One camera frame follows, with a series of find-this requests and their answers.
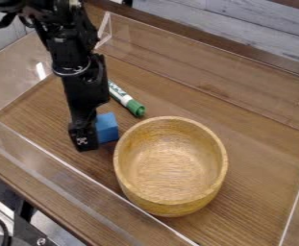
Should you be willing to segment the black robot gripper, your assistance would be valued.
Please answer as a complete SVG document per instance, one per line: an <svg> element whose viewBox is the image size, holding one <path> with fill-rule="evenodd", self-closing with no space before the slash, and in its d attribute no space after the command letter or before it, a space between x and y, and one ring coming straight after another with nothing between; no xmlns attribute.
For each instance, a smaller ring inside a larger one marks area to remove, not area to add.
<svg viewBox="0 0 299 246"><path fill-rule="evenodd" d="M91 124L97 108L110 101L106 58L101 54L83 57L83 61L53 58L54 74L61 77L71 123L69 135L79 152L97 150L99 139Z"/></svg>

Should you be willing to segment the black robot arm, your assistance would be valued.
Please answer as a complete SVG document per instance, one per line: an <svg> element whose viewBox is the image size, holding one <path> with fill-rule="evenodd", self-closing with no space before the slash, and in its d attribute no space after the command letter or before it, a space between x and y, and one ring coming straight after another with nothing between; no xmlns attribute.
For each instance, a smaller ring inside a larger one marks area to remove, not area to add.
<svg viewBox="0 0 299 246"><path fill-rule="evenodd" d="M63 83L71 122L69 135L78 151L99 148L97 109L110 102L106 58L94 52L101 41L83 0L0 0L0 29L15 20L33 28Z"/></svg>

